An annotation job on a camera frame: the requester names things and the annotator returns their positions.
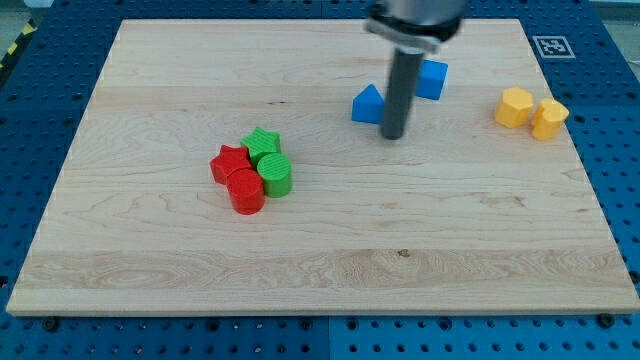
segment black metal rod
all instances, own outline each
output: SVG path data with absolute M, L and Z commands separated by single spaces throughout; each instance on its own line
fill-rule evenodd
M 396 47 L 393 52 L 380 122 L 380 134 L 385 139 L 396 140 L 404 134 L 423 58 L 424 52 L 419 49 Z

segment blue block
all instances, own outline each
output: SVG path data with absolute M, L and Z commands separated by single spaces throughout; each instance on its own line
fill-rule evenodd
M 383 108 L 384 99 L 375 85 L 370 84 L 353 99 L 351 120 L 379 124 L 382 120 Z
M 433 60 L 425 60 L 418 75 L 418 86 L 416 96 L 440 100 L 444 79 L 447 77 L 449 65 Z

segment wooden cutting board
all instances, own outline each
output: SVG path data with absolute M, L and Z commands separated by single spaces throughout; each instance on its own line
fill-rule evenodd
M 14 315 L 578 314 L 640 308 L 517 20 L 468 20 L 406 136 L 350 120 L 391 44 L 362 21 L 124 21 L 13 291 Z M 279 131 L 294 190 L 235 213 L 208 161 Z

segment blue pegboard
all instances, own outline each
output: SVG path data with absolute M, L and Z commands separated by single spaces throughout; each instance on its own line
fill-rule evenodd
M 362 18 L 371 3 L 56 1 L 0 91 L 2 308 L 122 19 Z M 571 110 L 567 126 L 637 279 L 640 85 L 597 15 L 581 0 L 476 0 L 468 16 L 522 22 L 554 96 Z M 564 37 L 575 58 L 543 57 L 534 36 Z M 640 317 L 615 320 L 610 328 L 595 317 L 50 321 L 2 312 L 0 359 L 640 358 Z

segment green star block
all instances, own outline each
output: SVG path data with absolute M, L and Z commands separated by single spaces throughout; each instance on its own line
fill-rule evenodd
M 249 148 L 251 165 L 255 168 L 265 155 L 280 152 L 280 134 L 256 126 L 253 133 L 242 139 L 240 144 Z
M 268 197 L 283 197 L 291 191 L 291 161 L 286 156 L 278 153 L 265 155 L 258 163 L 258 174 Z

